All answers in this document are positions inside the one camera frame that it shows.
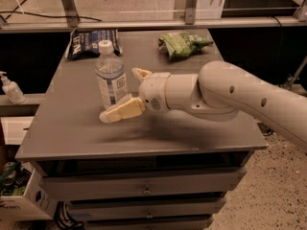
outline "green chip bag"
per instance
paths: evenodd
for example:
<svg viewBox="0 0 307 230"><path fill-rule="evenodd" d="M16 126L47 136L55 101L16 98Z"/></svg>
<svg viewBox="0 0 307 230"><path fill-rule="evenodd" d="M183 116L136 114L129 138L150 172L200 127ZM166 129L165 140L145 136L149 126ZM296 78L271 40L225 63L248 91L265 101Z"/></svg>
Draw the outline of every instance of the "green chip bag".
<svg viewBox="0 0 307 230"><path fill-rule="evenodd" d="M159 49L167 48L169 58L189 57L202 47L213 43L209 38L189 32L162 34L158 40Z"/></svg>

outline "white pump bottle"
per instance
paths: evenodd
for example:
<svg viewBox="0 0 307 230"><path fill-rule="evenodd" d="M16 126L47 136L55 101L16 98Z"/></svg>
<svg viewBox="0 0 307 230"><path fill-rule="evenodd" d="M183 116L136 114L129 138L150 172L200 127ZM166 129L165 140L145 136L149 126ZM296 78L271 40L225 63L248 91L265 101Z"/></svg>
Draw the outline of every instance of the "white pump bottle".
<svg viewBox="0 0 307 230"><path fill-rule="evenodd" d="M3 83L2 89L4 93L8 96L8 98L13 104L23 103L26 100L25 96L23 95L23 92L21 91L16 82L9 80L8 77L4 76L4 74L7 73L0 71L1 81Z"/></svg>

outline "cabinet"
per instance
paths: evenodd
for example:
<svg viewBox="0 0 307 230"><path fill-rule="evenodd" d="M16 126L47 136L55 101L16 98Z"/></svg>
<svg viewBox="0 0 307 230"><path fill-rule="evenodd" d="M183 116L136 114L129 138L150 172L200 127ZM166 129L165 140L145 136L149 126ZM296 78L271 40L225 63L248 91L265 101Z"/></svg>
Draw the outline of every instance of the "cabinet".
<svg viewBox="0 0 307 230"><path fill-rule="evenodd" d="M207 30L193 30L210 37ZM121 32L129 90L130 69L198 73L221 60L210 45L195 56L170 61L159 52L164 32ZM93 58L63 59L16 156L42 174L39 185L68 203L86 229L203 229L246 173L255 150L267 145L245 113L211 122L181 111L102 124Z"/></svg>

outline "soap bottle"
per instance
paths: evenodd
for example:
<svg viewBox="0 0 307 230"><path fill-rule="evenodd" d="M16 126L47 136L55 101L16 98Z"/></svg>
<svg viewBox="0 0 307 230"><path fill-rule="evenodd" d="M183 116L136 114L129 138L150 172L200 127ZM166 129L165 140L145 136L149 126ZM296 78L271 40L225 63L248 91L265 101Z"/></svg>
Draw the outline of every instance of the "soap bottle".
<svg viewBox="0 0 307 230"><path fill-rule="evenodd" d="M110 40L98 43L100 56L96 62L96 75L105 109L117 104L128 94L123 61L113 52Z"/></svg>
<svg viewBox="0 0 307 230"><path fill-rule="evenodd" d="M3 83L2 89L4 93L8 96L8 98L13 104L23 103L26 98L23 95L21 89L16 82L9 80L8 77L4 76L4 74L7 73L0 71L1 81Z"/></svg>

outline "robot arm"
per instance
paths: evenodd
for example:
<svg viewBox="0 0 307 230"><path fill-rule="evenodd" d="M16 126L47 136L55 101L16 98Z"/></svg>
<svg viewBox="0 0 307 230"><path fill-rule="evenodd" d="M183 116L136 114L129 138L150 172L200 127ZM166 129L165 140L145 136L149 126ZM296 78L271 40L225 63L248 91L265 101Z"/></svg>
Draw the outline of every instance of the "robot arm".
<svg viewBox="0 0 307 230"><path fill-rule="evenodd" d="M206 120L227 121L242 110L307 149L307 99L260 80L240 67L212 61L198 75L152 74L141 69L133 69L133 74L140 81L139 97L130 102L144 104L142 111L182 110ZM142 111L131 113L139 115ZM107 121L107 112L101 114L102 121Z"/></svg>

